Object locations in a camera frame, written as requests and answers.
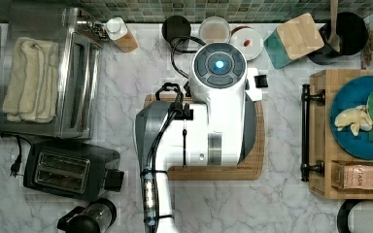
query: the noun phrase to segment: kitchen counter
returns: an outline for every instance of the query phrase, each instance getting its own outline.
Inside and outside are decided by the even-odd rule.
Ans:
[[[266,38],[278,24],[248,24]],[[158,24],[128,24],[139,44],[129,54],[112,42],[103,45],[102,69],[93,138],[89,142],[120,152],[125,171],[121,193],[107,193],[118,208],[109,232],[144,232],[139,165],[133,144],[133,122],[145,97],[166,82],[184,84],[172,68],[170,50]],[[196,35],[197,25],[193,25]],[[175,62],[188,71],[191,55]],[[267,52],[248,63],[268,75],[262,101],[266,152],[260,178],[240,182],[170,182],[175,222],[180,232],[336,232],[342,202],[322,199],[300,180],[301,86],[326,68],[359,68],[359,55],[342,57],[335,65],[319,66],[307,57],[281,70]],[[29,146],[22,144],[22,154]],[[0,139],[0,233],[57,232],[57,221],[87,203],[24,188],[22,177],[10,177],[17,158],[14,139]],[[23,173],[26,156],[20,173]]]

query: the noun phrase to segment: tile backsplash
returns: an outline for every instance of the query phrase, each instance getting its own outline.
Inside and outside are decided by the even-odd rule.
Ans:
[[[163,22],[179,15],[190,22],[223,17],[228,22],[284,22],[310,13],[316,22],[329,19],[329,0],[77,0],[98,19],[122,17],[126,22]],[[373,0],[339,0],[339,12],[362,17],[373,13]]]

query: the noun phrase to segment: white jar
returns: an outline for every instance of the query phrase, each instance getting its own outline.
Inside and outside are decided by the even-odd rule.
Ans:
[[[131,52],[138,48],[132,33],[126,27],[122,18],[115,17],[105,24],[108,36],[114,43],[125,53]]]

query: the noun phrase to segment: white towel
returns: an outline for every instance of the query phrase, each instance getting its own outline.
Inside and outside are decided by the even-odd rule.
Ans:
[[[18,38],[3,104],[10,121],[50,122],[55,116],[58,44]]]

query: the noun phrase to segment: drawer handle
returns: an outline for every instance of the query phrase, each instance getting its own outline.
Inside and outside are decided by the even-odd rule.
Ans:
[[[310,172],[314,171],[319,175],[324,175],[324,163],[317,160],[317,164],[310,165],[310,101],[316,101],[318,106],[325,105],[325,90],[319,90],[318,94],[310,94],[310,86],[302,85],[302,163],[301,163],[301,181],[308,182]]]

